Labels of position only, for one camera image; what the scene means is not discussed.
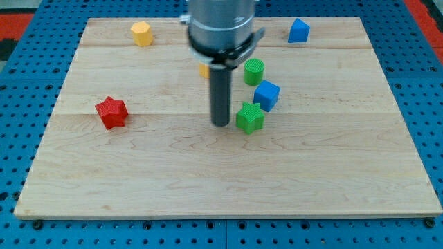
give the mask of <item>blue cube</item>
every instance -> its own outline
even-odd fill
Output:
[[[307,36],[309,35],[309,25],[304,21],[297,18],[291,27],[291,32],[289,32],[288,42],[305,42],[307,41]]]
[[[260,107],[270,112],[278,101],[280,87],[263,80],[254,92],[254,104],[260,103]]]

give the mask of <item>red star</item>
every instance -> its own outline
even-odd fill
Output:
[[[108,96],[104,102],[96,105],[96,109],[106,129],[125,126],[127,110],[122,100],[114,100]]]

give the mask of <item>blue pegboard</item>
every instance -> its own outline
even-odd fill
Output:
[[[89,17],[178,17],[184,0],[43,0],[0,74],[0,248],[438,248],[443,219],[20,221],[12,212]],[[402,1],[261,0],[259,17],[360,17],[440,201],[443,69]]]

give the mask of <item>yellow block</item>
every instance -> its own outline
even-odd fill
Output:
[[[154,41],[151,26],[144,21],[132,25],[131,32],[134,42],[139,46],[149,46]]]
[[[209,66],[208,65],[200,62],[199,72],[200,72],[200,76],[204,77],[205,79],[209,79]]]

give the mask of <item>wooden board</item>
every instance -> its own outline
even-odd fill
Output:
[[[437,216],[442,208],[358,18],[266,27],[254,57],[281,87],[265,128],[235,127],[254,87],[233,72],[232,122],[209,121],[208,81],[177,19],[90,19],[15,208],[20,219],[333,219]],[[124,100],[107,131],[94,105]]]

